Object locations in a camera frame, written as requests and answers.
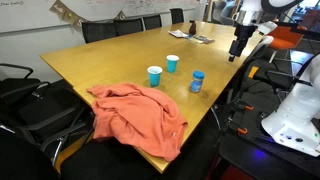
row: paper on table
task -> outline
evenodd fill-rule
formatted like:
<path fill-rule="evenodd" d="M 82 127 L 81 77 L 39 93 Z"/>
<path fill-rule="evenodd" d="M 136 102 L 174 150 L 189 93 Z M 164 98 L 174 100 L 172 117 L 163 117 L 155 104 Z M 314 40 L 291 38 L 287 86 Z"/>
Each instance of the paper on table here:
<path fill-rule="evenodd" d="M 208 37 L 205 37 L 205 36 L 192 36 L 189 38 L 190 41 L 192 42 L 196 42 L 196 43 L 204 43 L 204 44 L 209 44 L 209 43 L 212 43 L 214 42 L 213 39 L 210 39 Z"/>
<path fill-rule="evenodd" d="M 185 34 L 185 33 L 183 33 L 183 32 L 180 31 L 180 30 L 168 31 L 168 33 L 171 34 L 171 35 L 173 35 L 173 36 L 175 36 L 175 37 L 183 37 L 183 38 L 185 38 L 185 37 L 188 37 L 188 36 L 189 36 L 188 34 Z"/>

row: orange cloth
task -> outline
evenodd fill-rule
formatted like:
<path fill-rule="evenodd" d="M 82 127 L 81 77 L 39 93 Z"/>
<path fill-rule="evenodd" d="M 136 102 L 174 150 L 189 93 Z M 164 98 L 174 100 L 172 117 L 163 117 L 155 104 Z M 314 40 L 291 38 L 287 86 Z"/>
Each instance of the orange cloth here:
<path fill-rule="evenodd" d="M 187 122 L 166 94 L 129 83 L 88 91 L 97 97 L 92 104 L 94 139 L 114 136 L 167 161 L 178 156 Z"/>

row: paper cup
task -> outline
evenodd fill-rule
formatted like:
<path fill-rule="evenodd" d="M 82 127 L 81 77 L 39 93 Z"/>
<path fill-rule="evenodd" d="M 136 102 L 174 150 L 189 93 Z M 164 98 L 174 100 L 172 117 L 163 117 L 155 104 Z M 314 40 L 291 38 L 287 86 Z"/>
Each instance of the paper cup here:
<path fill-rule="evenodd" d="M 179 61 L 179 57 L 176 55 L 167 56 L 168 72 L 170 73 L 176 72 L 178 61 Z"/>
<path fill-rule="evenodd" d="M 162 68 L 159 66 L 150 66 L 148 68 L 148 73 L 149 73 L 150 86 L 151 87 L 159 86 Z"/>

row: wooden table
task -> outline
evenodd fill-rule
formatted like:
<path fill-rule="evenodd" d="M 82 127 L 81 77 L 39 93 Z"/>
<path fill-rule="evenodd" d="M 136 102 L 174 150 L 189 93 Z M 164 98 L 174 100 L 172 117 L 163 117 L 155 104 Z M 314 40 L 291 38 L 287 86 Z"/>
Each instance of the wooden table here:
<path fill-rule="evenodd" d="M 87 93 L 87 88 L 121 82 L 150 87 L 147 68 L 152 65 L 162 67 L 164 72 L 160 86 L 156 88 L 177 103 L 187 120 L 184 143 L 261 39 L 254 33 L 242 56 L 229 62 L 229 48 L 235 39 L 233 27 L 197 22 L 197 35 L 214 39 L 211 44 L 198 44 L 168 34 L 177 29 L 188 32 L 189 27 L 190 23 L 175 24 L 43 54 L 41 58 L 88 104 L 95 98 Z M 180 57 L 177 71 L 172 74 L 166 70 L 169 54 Z M 194 70 L 205 73 L 200 93 L 189 91 Z M 161 173 L 169 165 L 162 158 L 137 150 Z"/>

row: white wall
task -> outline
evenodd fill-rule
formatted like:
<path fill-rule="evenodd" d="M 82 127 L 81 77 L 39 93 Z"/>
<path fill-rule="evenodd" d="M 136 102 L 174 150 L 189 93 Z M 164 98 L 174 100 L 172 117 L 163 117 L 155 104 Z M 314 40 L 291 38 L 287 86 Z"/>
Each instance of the white wall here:
<path fill-rule="evenodd" d="M 200 10 L 197 9 L 196 12 L 199 17 Z M 184 18 L 185 22 L 198 19 L 195 16 L 195 10 L 184 11 Z M 161 19 L 163 26 L 171 25 L 170 13 L 161 14 Z M 55 82 L 60 80 L 61 77 L 39 55 L 84 43 L 81 30 L 76 30 L 70 25 L 1 33 L 0 63 L 29 66 L 34 69 L 31 77 L 39 78 L 42 81 Z M 12 70 L 6 71 L 4 68 L 1 68 L 0 72 L 0 79 L 20 77 L 21 73 Z"/>
<path fill-rule="evenodd" d="M 204 16 L 204 11 L 206 9 L 206 0 L 200 0 L 201 4 L 194 9 L 194 19 L 197 21 L 202 21 Z"/>

